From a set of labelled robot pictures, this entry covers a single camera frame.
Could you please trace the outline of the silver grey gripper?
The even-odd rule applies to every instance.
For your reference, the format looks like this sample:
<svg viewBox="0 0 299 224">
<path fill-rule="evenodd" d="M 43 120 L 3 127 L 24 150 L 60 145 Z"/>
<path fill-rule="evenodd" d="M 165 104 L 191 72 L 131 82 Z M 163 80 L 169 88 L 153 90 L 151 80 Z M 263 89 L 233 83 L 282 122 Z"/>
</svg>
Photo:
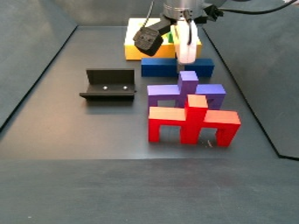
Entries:
<svg viewBox="0 0 299 224">
<path fill-rule="evenodd" d="M 163 14 L 171 20 L 178 21 L 171 27 L 178 61 L 183 65 L 193 64 L 198 57 L 197 24 L 217 21 L 223 16 L 223 12 L 215 4 L 207 3 L 206 0 L 165 0 Z"/>
</svg>

